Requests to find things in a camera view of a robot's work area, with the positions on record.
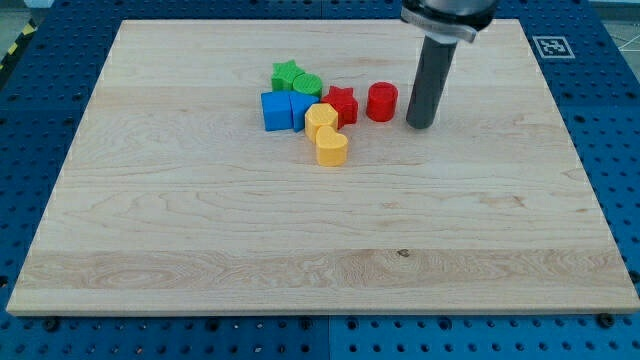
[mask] green star block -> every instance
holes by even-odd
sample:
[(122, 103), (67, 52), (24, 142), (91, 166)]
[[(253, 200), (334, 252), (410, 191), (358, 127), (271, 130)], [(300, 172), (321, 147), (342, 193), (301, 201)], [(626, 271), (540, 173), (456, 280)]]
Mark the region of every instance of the green star block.
[(293, 89), (293, 80), (302, 74), (304, 74), (304, 70), (296, 65), (295, 60), (273, 63), (271, 88), (273, 91), (291, 91)]
[(318, 75), (302, 74), (293, 81), (293, 90), (299, 93), (322, 97), (322, 80)]

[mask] colored block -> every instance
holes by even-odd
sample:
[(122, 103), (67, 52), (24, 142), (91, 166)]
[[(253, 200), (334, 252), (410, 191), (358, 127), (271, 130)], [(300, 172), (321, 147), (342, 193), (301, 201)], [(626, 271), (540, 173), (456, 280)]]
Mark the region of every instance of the colored block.
[(304, 114), (311, 105), (317, 103), (320, 99), (315, 96), (301, 94), (297, 91), (289, 93), (289, 101), (291, 102), (291, 113), (293, 115), (293, 130), (298, 132), (304, 129)]
[(349, 139), (331, 126), (321, 126), (316, 134), (316, 161), (321, 166), (340, 166), (347, 161)]
[(377, 122), (389, 121), (396, 112), (398, 89), (387, 82), (377, 82), (369, 88), (367, 116)]
[(320, 80), (318, 75), (302, 74), (293, 80), (293, 90), (321, 98), (322, 80)]
[(338, 129), (358, 121), (358, 101), (353, 97), (353, 88), (341, 89), (331, 86), (329, 93), (322, 98), (322, 102), (331, 104), (338, 112)]
[(322, 126), (338, 130), (338, 112), (330, 104), (313, 104), (304, 114), (304, 133), (316, 143), (316, 133)]
[(265, 130), (286, 130), (293, 127), (289, 91), (263, 93), (260, 98)]
[(271, 75), (271, 89), (273, 91), (291, 91), (293, 89), (293, 81), (302, 74), (304, 74), (304, 70), (296, 65), (295, 60), (274, 63), (273, 74)]

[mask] red star block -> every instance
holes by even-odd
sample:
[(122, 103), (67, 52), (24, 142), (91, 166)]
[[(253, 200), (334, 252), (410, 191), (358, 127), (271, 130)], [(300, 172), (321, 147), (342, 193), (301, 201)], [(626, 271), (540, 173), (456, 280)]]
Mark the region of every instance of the red star block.
[(338, 112), (338, 129), (358, 121), (358, 102), (353, 97), (353, 88), (331, 86), (329, 93), (321, 101), (331, 104)]

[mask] black cylindrical end effector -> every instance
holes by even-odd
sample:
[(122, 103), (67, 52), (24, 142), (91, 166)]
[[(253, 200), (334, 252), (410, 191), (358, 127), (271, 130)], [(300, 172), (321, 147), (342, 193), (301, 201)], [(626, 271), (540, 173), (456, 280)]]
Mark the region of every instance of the black cylindrical end effector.
[(407, 110), (407, 122), (412, 127), (426, 129), (433, 123), (456, 45), (425, 36)]

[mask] wood grain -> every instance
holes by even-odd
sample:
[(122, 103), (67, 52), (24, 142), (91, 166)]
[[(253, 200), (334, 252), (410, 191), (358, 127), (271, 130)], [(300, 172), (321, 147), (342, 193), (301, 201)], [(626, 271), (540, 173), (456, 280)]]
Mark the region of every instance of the wood grain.
[[(397, 21), (123, 22), (8, 310), (637, 310), (520, 25), (460, 44), (428, 131), (403, 119), (421, 41)], [(291, 58), (356, 89), (341, 168), (263, 130), (271, 63)], [(364, 115), (376, 81), (400, 90), (389, 123)]]

